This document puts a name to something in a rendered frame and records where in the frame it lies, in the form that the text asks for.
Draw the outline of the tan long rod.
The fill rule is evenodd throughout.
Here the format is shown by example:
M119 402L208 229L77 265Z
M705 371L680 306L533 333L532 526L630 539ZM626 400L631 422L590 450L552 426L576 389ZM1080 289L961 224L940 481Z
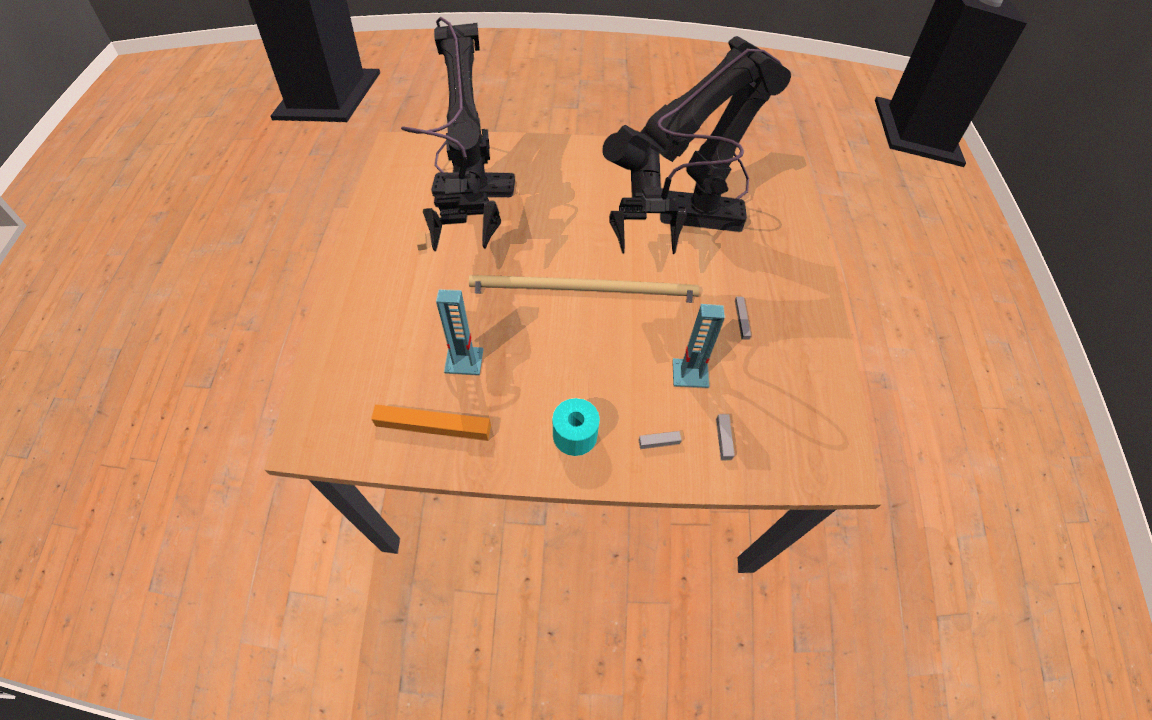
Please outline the tan long rod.
M573 291L620 291L658 293L658 295L698 297L699 285L675 285L637 281L596 281L596 279L518 276L518 275L468 275L468 287L482 293L482 287L522 288L522 290L573 290Z

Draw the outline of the orange rectangular bar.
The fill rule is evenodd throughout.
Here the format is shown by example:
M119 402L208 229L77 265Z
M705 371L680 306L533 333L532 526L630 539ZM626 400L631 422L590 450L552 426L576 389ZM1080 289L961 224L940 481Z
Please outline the orange rectangular bar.
M486 441L492 429L490 418L483 416L433 414L433 411L392 406L376 406L371 420L376 427L414 430L420 433L486 439Z

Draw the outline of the teal cylinder with center hole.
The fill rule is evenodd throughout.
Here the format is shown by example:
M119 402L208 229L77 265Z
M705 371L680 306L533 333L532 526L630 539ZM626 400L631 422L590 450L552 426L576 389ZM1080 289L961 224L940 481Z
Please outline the teal cylinder with center hole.
M553 441L563 454L588 454L596 445L599 420L596 407L584 397L568 397L553 414Z

